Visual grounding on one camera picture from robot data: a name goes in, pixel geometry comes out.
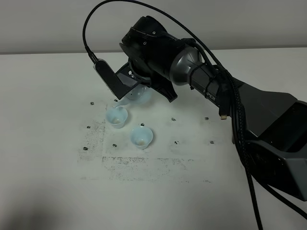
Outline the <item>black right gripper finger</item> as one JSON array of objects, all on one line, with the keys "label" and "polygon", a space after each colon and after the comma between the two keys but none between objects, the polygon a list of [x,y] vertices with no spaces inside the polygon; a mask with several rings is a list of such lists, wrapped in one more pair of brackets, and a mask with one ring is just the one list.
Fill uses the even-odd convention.
[{"label": "black right gripper finger", "polygon": [[168,80],[154,82],[153,89],[164,96],[170,103],[177,98],[173,84]]}]

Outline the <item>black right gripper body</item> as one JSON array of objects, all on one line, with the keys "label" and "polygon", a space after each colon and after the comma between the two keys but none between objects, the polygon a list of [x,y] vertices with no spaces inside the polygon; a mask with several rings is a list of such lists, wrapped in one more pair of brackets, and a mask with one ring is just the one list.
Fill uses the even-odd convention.
[{"label": "black right gripper body", "polygon": [[162,84],[164,79],[175,85],[171,66],[182,51],[182,40],[170,35],[155,18],[141,17],[122,38],[121,49],[129,57],[132,71],[143,84]]}]

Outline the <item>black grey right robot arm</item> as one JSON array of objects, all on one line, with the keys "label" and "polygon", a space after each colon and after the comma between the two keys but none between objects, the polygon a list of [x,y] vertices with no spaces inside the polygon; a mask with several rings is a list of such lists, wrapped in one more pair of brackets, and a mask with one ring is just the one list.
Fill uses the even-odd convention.
[{"label": "black grey right robot arm", "polygon": [[141,17],[122,38],[132,74],[169,101],[174,85],[189,85],[219,109],[236,116],[250,173],[300,200],[307,198],[307,104],[283,92],[228,80],[193,38],[177,39],[153,17]]}]

